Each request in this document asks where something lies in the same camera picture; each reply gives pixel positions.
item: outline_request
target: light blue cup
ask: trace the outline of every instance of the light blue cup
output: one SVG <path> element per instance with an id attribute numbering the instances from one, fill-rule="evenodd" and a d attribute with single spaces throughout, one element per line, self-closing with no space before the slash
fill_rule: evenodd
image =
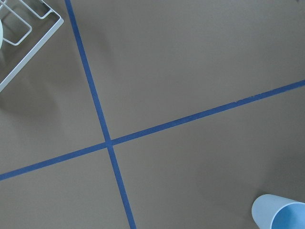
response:
<path id="1" fill-rule="evenodd" d="M 262 195 L 252 206 L 260 229 L 305 229 L 305 203 L 275 195 Z"/>
<path id="2" fill-rule="evenodd" d="M 3 41 L 3 28 L 2 28 L 2 22 L 0 20 L 0 48 L 2 45 L 2 41 Z"/>

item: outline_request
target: wire rack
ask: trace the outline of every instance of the wire rack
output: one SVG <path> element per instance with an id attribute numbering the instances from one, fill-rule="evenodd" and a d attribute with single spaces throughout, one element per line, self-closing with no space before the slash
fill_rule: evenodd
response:
<path id="1" fill-rule="evenodd" d="M 3 20 L 8 16 L 8 14 L 12 14 L 17 20 L 19 20 L 19 23 L 23 25 L 23 30 L 26 28 L 26 31 L 16 40 L 9 39 L 6 37 L 6 33 L 3 32 L 3 43 L 6 42 L 8 45 L 11 46 L 11 48 L 15 47 L 18 49 L 22 49 L 21 46 L 23 46 L 24 43 L 26 43 L 26 40 L 31 39 L 30 34 L 33 32 L 35 28 L 33 28 L 33 25 L 31 25 L 30 22 L 28 22 L 26 19 L 24 19 L 20 14 L 16 12 L 17 7 L 19 9 L 23 10 L 23 15 L 31 14 L 34 18 L 37 20 L 46 20 L 48 17 L 50 17 L 50 14 L 53 14 L 56 16 L 56 21 L 54 24 L 42 35 L 42 37 L 35 42 L 31 49 L 23 54 L 21 58 L 18 60 L 16 64 L 13 65 L 12 69 L 9 70 L 7 74 L 5 74 L 3 80 L 1 79 L 0 83 L 0 92 L 8 85 L 8 83 L 17 75 L 17 73 L 26 65 L 26 63 L 35 55 L 35 53 L 45 44 L 45 42 L 58 30 L 58 28 L 63 24 L 62 17 L 54 10 L 52 9 L 45 1 L 43 0 L 31 0 L 36 1 L 39 4 L 42 4 L 42 6 L 46 9 L 46 13 L 43 15 L 39 15 L 37 11 L 33 9 L 28 3 L 26 3 L 25 0 L 15 0 L 17 4 L 15 4 L 13 7 L 8 5 L 8 2 L 11 0 L 0 0 L 0 11 L 6 10 L 6 14 L 0 17 L 0 20 L 3 22 Z M 10 28 L 10 30 L 18 29 L 17 26 L 13 26 Z M 0 72 L 5 68 L 6 65 L 9 64 L 3 64 L 0 67 Z"/>

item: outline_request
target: white wire rack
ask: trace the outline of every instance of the white wire rack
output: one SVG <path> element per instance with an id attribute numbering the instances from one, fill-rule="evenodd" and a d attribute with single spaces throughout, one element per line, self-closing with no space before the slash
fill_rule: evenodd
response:
<path id="1" fill-rule="evenodd" d="M 22 44 L 22 42 L 28 37 L 28 35 L 32 32 L 32 26 L 27 23 L 21 16 L 19 16 L 12 8 L 7 5 L 9 0 L 0 0 L 0 10 L 6 8 L 10 13 L 12 13 L 15 17 L 17 17 L 27 28 L 27 32 L 19 39 L 17 42 L 10 41 L 5 38 L 5 34 L 3 35 L 3 41 L 7 42 L 12 46 L 18 46 Z M 18 0 L 20 4 L 22 4 L 29 13 L 32 13 L 40 20 L 47 18 L 51 13 L 55 14 L 58 19 L 52 25 L 52 27 L 43 35 L 43 37 L 32 47 L 32 49 L 18 62 L 17 65 L 14 66 L 12 71 L 5 76 L 4 80 L 0 83 L 0 92 L 8 85 L 8 83 L 16 76 L 16 74 L 26 65 L 26 63 L 35 55 L 35 53 L 45 44 L 45 42 L 57 31 L 57 29 L 63 24 L 62 17 L 53 10 L 45 1 L 39 0 L 41 4 L 43 4 L 47 9 L 47 13 L 43 16 L 40 16 L 36 11 L 34 11 L 24 0 Z"/>

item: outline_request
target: blue tape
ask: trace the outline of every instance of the blue tape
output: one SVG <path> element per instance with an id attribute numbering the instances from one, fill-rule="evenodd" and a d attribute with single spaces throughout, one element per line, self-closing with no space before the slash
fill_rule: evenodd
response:
<path id="1" fill-rule="evenodd" d="M 296 83 L 292 83 L 292 84 L 289 84 L 289 85 L 286 85 L 283 87 L 279 87 L 279 88 L 276 88 L 276 89 L 268 91 L 268 92 L 250 96 L 248 98 L 239 100 L 237 102 L 232 102 L 229 104 L 218 106 L 218 107 L 215 107 L 215 108 L 207 110 L 207 111 L 202 111 L 202 112 L 199 112 L 199 113 L 196 113 L 196 114 L 184 117 L 184 118 L 180 118 L 180 119 L 168 122 L 168 123 L 164 123 L 164 124 L 161 124 L 161 125 L 158 125 L 155 127 L 151 127 L 151 128 L 148 128 L 148 129 L 145 129 L 145 130 L 133 133 L 133 134 L 129 134 L 129 135 L 126 135 L 123 137 L 116 138 L 116 139 L 112 140 L 112 145 L 114 146 L 114 145 L 124 143 L 124 142 L 130 141 L 130 140 L 133 140 L 133 139 L 136 139 L 139 137 L 150 135 L 150 134 L 153 134 L 153 133 L 156 133 L 156 132 L 168 129 L 168 128 L 172 128 L 174 126 L 178 126 L 178 125 L 181 125 L 184 123 L 194 121 L 196 119 L 214 115 L 219 112 L 230 110 L 232 108 L 236 108 L 236 107 L 239 107 L 239 106 L 242 106 L 245 104 L 249 104 L 249 103 L 252 103 L 252 102 L 255 102 L 255 101 L 258 101 L 261 99 L 265 99 L 265 98 L 271 97 L 273 95 L 284 93 L 284 92 L 296 89 L 298 87 L 303 87 L 303 86 L 305 86 L 305 80 L 302 80 L 302 81 L 299 81 Z"/>
<path id="2" fill-rule="evenodd" d="M 115 179 L 116 179 L 118 187 L 119 187 L 120 195 L 121 195 L 121 198 L 122 198 L 122 201 L 123 201 L 123 205 L 124 205 L 124 208 L 125 208 L 125 212 L 126 212 L 126 216 L 127 216 L 128 222 L 129 222 L 129 226 L 130 226 L 131 229 L 136 229 L 136 225 L 135 225 L 134 218 L 133 218 L 133 215 L 132 215 L 132 210 L 130 208 L 130 204 L 129 204 L 128 197 L 127 197 L 127 194 L 126 194 L 126 190 L 125 190 L 125 186 L 124 186 L 124 183 L 123 183 L 120 168 L 119 168 L 119 165 L 118 165 L 118 161 L 116 159 L 115 152 L 114 152 L 114 149 L 113 149 L 113 146 L 112 146 L 112 142 L 111 142 L 110 134 L 109 134 L 109 131 L 108 131 L 108 128 L 107 128 L 107 125 L 106 125 L 106 120 L 105 120 L 105 116 L 104 116 L 104 113 L 103 113 L 103 110 L 102 110 L 102 106 L 101 106 L 101 103 L 100 103 L 100 100 L 99 100 L 99 97 L 98 97 L 98 94 L 97 94 L 96 87 L 94 85 L 92 73 L 91 73 L 89 63 L 88 63 L 88 59 L 87 59 L 87 56 L 86 56 L 86 52 L 85 52 L 85 49 L 84 49 L 84 46 L 83 46 L 83 43 L 82 43 L 82 40 L 81 40 L 81 35 L 80 35 L 79 29 L 78 29 L 78 26 L 77 26 L 77 22 L 76 22 L 76 19 L 75 19 L 72 4 L 71 4 L 70 0 L 65 0 L 65 3 L 66 3 L 67 11 L 68 11 L 68 14 L 69 14 L 69 17 L 70 17 L 70 21 L 71 21 L 72 29 L 73 29 L 73 32 L 74 32 L 75 40 L 76 40 L 76 43 L 77 43 L 77 46 L 78 46 L 78 50 L 80 52 L 81 61 L 82 61 L 82 64 L 83 64 L 83 67 L 84 67 L 84 70 L 85 70 L 85 74 L 86 74 L 86 77 L 87 77 L 87 80 L 88 80 L 88 84 L 89 84 L 89 87 L 90 87 L 90 91 L 91 91 L 91 94 L 92 94 L 92 97 L 93 97 L 95 109 L 96 109 L 96 112 L 97 112 L 97 115 L 98 115 L 98 118 L 99 118 L 99 121 L 100 121 L 100 125 L 101 125 L 101 128 L 102 128 L 102 132 L 103 132 L 105 141 L 106 141 L 109 157 L 110 157 L 111 164 L 112 164 L 112 167 L 113 167 Z"/>
<path id="3" fill-rule="evenodd" d="M 18 175 L 21 175 L 24 173 L 28 173 L 28 172 L 31 172 L 31 171 L 34 171 L 34 170 L 37 170 L 40 168 L 51 166 L 51 165 L 54 165 L 54 164 L 57 164 L 57 163 L 60 163 L 60 162 L 66 161 L 66 160 L 70 160 L 75 157 L 89 154 L 89 153 L 95 152 L 97 150 L 105 149 L 106 147 L 107 147 L 106 143 L 97 144 L 97 145 L 90 146 L 85 149 L 77 150 L 72 153 L 58 156 L 58 157 L 55 157 L 55 158 L 52 158 L 52 159 L 49 159 L 46 161 L 38 162 L 38 163 L 30 165 L 30 166 L 19 168 L 19 169 L 13 170 L 11 172 L 3 173 L 0 175 L 0 181 L 11 178 L 11 177 L 15 177 L 15 176 L 18 176 Z"/>

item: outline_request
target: floor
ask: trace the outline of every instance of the floor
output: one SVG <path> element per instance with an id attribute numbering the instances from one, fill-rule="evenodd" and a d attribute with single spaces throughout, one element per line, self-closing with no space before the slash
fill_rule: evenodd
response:
<path id="1" fill-rule="evenodd" d="M 305 201 L 304 1 L 47 2 L 65 23 L 0 94 L 1 228 L 255 229 L 258 196 Z"/>

